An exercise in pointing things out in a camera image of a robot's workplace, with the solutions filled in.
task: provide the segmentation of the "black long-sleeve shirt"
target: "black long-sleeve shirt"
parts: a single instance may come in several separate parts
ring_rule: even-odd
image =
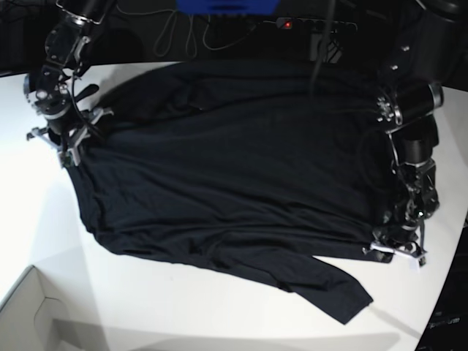
[[[374,86],[307,64],[178,64],[100,103],[114,116],[70,168],[87,230],[115,254],[183,263],[303,296],[342,323],[372,302],[313,255],[382,260],[372,241],[390,155]]]

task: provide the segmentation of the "white table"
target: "white table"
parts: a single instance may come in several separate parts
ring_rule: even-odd
[[[89,83],[107,91],[159,66],[92,67],[77,91]],[[77,331],[83,349],[105,350],[106,343],[112,351],[415,349],[468,209],[468,145],[462,139],[468,133],[468,94],[446,89],[447,107],[437,112],[441,207],[426,225],[427,265],[418,272],[401,257],[390,265],[323,258],[354,276],[374,299],[341,325],[295,294],[189,266],[119,257],[100,247],[79,221],[71,182],[53,152],[40,141],[24,141],[43,121],[21,96],[21,84],[22,77],[0,79],[1,113],[9,116],[0,131],[1,161],[9,165],[0,185],[0,213],[8,214],[5,232],[15,233],[6,238],[13,245],[0,249],[0,260],[10,266],[12,260],[27,261],[41,270],[46,296],[66,306],[57,318],[71,319],[62,327]]]

